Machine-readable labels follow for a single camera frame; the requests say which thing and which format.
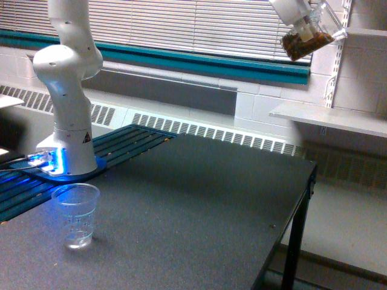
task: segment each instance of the blue led light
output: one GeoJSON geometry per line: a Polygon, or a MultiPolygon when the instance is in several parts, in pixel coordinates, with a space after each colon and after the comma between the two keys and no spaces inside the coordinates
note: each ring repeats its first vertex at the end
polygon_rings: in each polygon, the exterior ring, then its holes
{"type": "Polygon", "coordinates": [[[56,149],[56,164],[55,164],[55,172],[58,174],[62,174],[64,172],[65,164],[63,162],[63,155],[62,151],[63,148],[56,149]]]}

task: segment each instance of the teal window frame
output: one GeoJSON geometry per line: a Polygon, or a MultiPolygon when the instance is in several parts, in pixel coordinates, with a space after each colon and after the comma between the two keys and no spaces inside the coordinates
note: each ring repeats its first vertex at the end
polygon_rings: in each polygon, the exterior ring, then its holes
{"type": "MultiPolygon", "coordinates": [[[[0,45],[33,49],[52,44],[59,44],[59,38],[44,34],[0,30],[0,45]]],[[[214,74],[228,79],[243,78],[252,81],[265,80],[307,85],[310,76],[310,67],[305,65],[209,56],[107,42],[96,42],[96,45],[104,58],[117,62],[157,65],[193,73],[214,74]]]]}

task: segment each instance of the plastic cup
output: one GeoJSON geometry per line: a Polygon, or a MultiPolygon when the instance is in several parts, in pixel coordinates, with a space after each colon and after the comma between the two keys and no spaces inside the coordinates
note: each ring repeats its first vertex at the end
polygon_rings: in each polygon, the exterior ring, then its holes
{"type": "Polygon", "coordinates": [[[97,187],[83,183],[63,185],[51,194],[67,248],[80,249],[91,243],[99,194],[97,187]]]}

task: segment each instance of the cable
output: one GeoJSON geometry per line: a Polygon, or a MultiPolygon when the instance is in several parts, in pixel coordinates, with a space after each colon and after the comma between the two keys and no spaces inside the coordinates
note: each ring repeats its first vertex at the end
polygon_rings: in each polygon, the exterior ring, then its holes
{"type": "Polygon", "coordinates": [[[4,167],[5,165],[13,164],[15,162],[20,162],[20,161],[26,161],[26,160],[28,160],[28,157],[22,157],[22,158],[14,159],[14,160],[7,161],[7,162],[4,162],[4,163],[0,164],[0,167],[4,167]]]}
{"type": "Polygon", "coordinates": [[[27,170],[27,169],[39,168],[39,167],[46,166],[46,165],[47,164],[40,164],[37,166],[20,167],[20,168],[14,168],[14,169],[1,169],[0,172],[12,172],[12,171],[27,170]]]}
{"type": "Polygon", "coordinates": [[[51,154],[52,154],[52,152],[45,150],[45,151],[35,152],[33,154],[28,155],[27,157],[18,158],[18,159],[14,159],[14,160],[5,162],[3,164],[0,164],[0,167],[3,167],[5,165],[10,165],[10,164],[13,164],[16,162],[20,162],[20,161],[36,161],[36,160],[38,160],[41,163],[39,163],[38,165],[35,165],[35,166],[12,168],[12,169],[0,169],[0,172],[15,172],[15,171],[21,171],[21,170],[27,170],[27,169],[33,169],[33,168],[47,166],[49,164],[49,162],[52,160],[51,154]]]}

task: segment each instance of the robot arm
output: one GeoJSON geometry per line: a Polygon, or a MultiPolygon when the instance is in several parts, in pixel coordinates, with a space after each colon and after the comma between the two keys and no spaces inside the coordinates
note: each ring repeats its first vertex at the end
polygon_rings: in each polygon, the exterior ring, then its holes
{"type": "Polygon", "coordinates": [[[97,168],[90,101],[81,81],[101,70],[102,55],[90,32],[88,1],[48,0],[48,15],[60,45],[38,51],[33,67],[53,101],[54,134],[39,143],[37,151],[56,152],[56,162],[41,168],[48,174],[81,175],[97,168]]]}

